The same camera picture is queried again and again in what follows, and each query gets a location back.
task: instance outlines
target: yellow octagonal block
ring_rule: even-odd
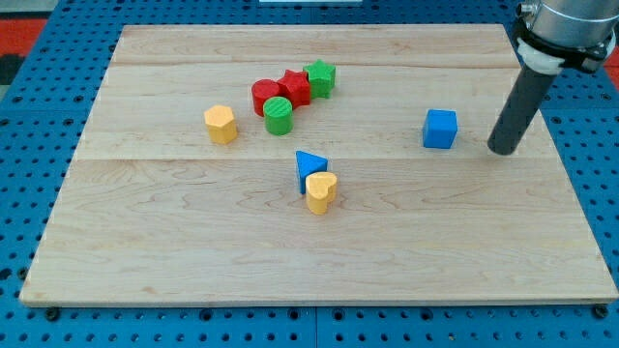
[[[215,105],[204,111],[204,122],[214,143],[227,144],[238,135],[234,113],[229,106]]]

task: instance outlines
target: blue triangle block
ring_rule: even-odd
[[[301,194],[306,194],[306,178],[316,172],[327,171],[327,159],[307,152],[297,151],[297,174]]]

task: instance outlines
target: toy block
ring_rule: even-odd
[[[292,103],[284,97],[272,97],[263,106],[264,127],[273,135],[292,131]]]
[[[329,203],[338,194],[338,177],[330,172],[317,172],[306,178],[306,203],[309,210],[316,215],[327,213]]]
[[[307,72],[293,72],[286,70],[278,80],[281,94],[292,102],[292,109],[311,103],[311,86]]]
[[[280,85],[271,79],[261,79],[251,86],[253,98],[253,111],[258,116],[264,117],[264,103],[272,97],[280,97]]]
[[[329,99],[331,90],[336,86],[336,66],[318,59],[313,64],[304,66],[303,71],[308,73],[311,98]]]
[[[296,155],[299,191],[301,194],[306,194],[306,178],[313,173],[327,171],[329,161],[303,151],[297,151]]]
[[[214,143],[227,144],[238,135],[234,113],[229,106],[215,105],[204,111],[204,122]]]
[[[457,116],[452,110],[427,111],[424,123],[424,147],[451,149],[457,133]]]

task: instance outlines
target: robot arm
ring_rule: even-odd
[[[527,0],[516,9],[514,40],[524,66],[487,146],[509,155],[564,68],[593,73],[615,47],[619,0]]]

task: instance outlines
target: yellow heart-shaped block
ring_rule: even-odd
[[[330,172],[317,172],[306,178],[306,202],[316,215],[327,213],[327,206],[336,199],[338,177]]]

